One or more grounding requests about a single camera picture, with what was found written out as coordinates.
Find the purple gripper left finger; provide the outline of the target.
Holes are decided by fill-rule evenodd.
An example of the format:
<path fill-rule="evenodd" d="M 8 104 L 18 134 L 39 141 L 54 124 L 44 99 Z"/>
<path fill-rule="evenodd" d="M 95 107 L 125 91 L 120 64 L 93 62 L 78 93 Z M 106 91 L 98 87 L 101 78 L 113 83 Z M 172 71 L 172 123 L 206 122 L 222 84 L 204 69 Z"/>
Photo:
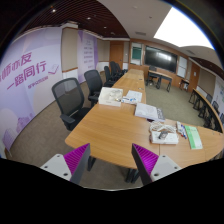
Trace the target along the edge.
<path fill-rule="evenodd" d="M 56 154 L 41 169 L 48 171 L 72 183 L 79 184 L 90 156 L 90 144 L 87 143 L 69 153 Z"/>

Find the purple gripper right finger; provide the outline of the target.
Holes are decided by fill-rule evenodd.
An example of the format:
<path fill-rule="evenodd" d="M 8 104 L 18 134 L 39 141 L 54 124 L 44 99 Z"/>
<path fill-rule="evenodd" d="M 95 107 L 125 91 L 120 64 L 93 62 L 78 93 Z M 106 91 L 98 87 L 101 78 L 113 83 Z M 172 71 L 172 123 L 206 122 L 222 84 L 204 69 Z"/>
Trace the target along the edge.
<path fill-rule="evenodd" d="M 132 144 L 132 156 L 143 185 L 150 184 L 181 170 L 181 167 L 167 155 L 158 156 L 137 144 Z"/>

